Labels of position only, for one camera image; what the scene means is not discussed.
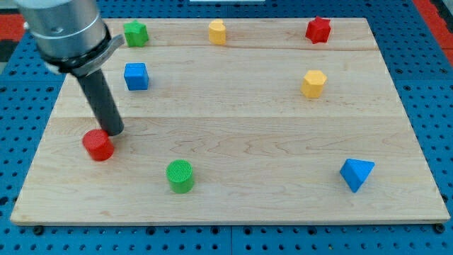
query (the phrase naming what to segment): blue pyramid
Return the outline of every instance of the blue pyramid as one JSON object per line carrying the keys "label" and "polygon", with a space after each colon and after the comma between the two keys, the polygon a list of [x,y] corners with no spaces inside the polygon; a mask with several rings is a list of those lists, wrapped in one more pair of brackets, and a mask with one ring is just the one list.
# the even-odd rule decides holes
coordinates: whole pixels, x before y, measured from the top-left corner
{"label": "blue pyramid", "polygon": [[373,167],[374,162],[359,159],[346,159],[345,164],[340,170],[340,174],[351,188],[351,191],[356,193],[365,180],[367,180]]}

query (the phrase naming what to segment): red star-shaped block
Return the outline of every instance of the red star-shaped block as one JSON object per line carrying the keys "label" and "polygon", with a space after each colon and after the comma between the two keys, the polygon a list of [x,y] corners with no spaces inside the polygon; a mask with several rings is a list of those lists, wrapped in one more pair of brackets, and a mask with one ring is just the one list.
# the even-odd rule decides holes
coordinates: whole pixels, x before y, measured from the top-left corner
{"label": "red star-shaped block", "polygon": [[313,44],[327,43],[329,34],[331,33],[331,20],[317,16],[313,21],[309,22],[309,27],[306,30],[305,37],[310,39]]}

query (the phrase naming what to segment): wood grain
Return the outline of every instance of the wood grain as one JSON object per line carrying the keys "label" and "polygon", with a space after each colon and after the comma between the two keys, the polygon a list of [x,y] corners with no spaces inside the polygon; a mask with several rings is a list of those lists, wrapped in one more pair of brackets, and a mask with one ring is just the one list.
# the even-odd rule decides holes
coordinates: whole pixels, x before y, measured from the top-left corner
{"label": "wood grain", "polygon": [[[123,20],[108,21],[112,34]],[[333,19],[326,45],[308,19],[141,20],[151,41],[121,47],[103,70],[124,118],[113,157],[91,161],[81,137],[98,125],[67,77],[11,220],[19,225],[350,225],[444,222],[445,204],[365,19]],[[148,91],[125,91],[126,62],[146,62]],[[299,88],[308,69],[328,84]],[[359,192],[346,158],[376,166]],[[194,167],[176,195],[174,159]]]}

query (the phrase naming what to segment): blue block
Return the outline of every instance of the blue block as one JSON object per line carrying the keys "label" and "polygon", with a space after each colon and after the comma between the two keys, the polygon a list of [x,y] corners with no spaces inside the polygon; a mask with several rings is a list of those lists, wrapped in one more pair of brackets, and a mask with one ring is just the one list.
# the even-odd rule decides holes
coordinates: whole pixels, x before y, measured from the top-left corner
{"label": "blue block", "polygon": [[341,176],[348,183],[351,191],[356,193],[373,170],[374,162],[359,159],[346,159],[340,170]]}
{"label": "blue block", "polygon": [[144,63],[127,63],[125,67],[125,80],[130,91],[148,89],[148,72]]}

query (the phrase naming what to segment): green cylinder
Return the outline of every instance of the green cylinder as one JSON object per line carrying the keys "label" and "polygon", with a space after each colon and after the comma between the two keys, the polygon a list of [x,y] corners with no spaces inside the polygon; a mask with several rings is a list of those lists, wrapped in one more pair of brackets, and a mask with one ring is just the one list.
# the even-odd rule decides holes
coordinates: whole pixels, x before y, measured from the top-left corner
{"label": "green cylinder", "polygon": [[187,193],[193,187],[193,172],[189,162],[178,159],[167,166],[167,179],[175,193]]}

